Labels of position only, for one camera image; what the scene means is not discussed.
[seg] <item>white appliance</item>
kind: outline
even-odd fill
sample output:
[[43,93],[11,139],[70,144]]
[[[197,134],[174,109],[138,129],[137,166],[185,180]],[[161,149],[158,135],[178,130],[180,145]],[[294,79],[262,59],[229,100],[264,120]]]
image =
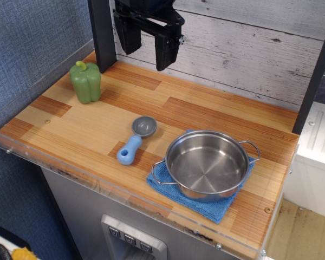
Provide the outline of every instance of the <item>white appliance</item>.
[[314,102],[284,183],[284,198],[325,216],[325,105]]

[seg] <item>toy pepper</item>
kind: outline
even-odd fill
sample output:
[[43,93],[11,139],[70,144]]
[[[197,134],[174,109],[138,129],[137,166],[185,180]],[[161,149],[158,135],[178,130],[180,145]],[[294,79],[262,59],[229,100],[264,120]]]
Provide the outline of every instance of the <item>toy pepper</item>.
[[97,65],[77,61],[70,69],[70,76],[76,96],[81,103],[99,100],[101,73]]

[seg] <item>white wood panel wall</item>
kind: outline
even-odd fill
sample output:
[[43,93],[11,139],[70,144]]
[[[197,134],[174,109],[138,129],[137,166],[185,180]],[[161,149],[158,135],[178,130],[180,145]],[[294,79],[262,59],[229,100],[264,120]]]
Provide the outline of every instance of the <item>white wood panel wall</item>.
[[[162,73],[299,110],[325,38],[325,0],[176,0],[185,44]],[[118,60],[155,70],[154,38]]]

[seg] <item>button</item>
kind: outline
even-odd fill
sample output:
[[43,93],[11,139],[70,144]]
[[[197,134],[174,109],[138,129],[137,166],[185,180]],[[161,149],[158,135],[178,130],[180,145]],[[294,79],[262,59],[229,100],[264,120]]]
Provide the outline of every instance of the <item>button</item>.
[[117,229],[114,229],[113,227],[108,227],[109,228],[109,232],[115,236],[115,237],[120,237],[120,232]]
[[151,246],[146,245],[146,244],[144,244],[144,243],[142,243],[142,242],[140,242],[140,244],[141,244],[141,249],[142,249],[143,251],[145,251],[145,252],[147,252],[147,253],[152,253],[152,247],[151,247]]
[[136,245],[136,240],[133,237],[128,236],[127,234],[124,234],[124,239],[127,243]]

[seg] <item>blue towel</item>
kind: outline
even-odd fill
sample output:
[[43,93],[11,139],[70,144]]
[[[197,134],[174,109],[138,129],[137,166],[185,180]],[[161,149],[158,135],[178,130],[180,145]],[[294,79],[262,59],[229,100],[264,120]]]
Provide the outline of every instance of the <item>blue towel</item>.
[[[250,164],[249,173],[246,177],[248,178],[253,166],[255,163]],[[168,173],[168,170],[166,168],[165,163],[159,164],[154,169],[154,174],[158,180],[160,180],[163,183],[169,183],[174,182],[170,174]],[[184,205],[186,207],[189,207],[190,209],[200,213],[201,215],[205,216],[206,218],[212,220],[213,222],[219,224],[222,217],[225,215],[226,211],[228,210],[230,204],[233,202],[233,199],[235,198],[236,194],[239,192],[239,190],[242,188],[244,182],[239,186],[239,189],[236,191],[235,194],[232,196],[223,199],[218,202],[199,202],[192,199],[187,198],[184,196],[175,185],[160,185],[158,184],[153,176],[152,173],[150,173],[147,177],[147,183],[156,191],[160,192],[161,194],[165,195],[166,197],[174,200],[175,202],[178,202],[181,205]]]

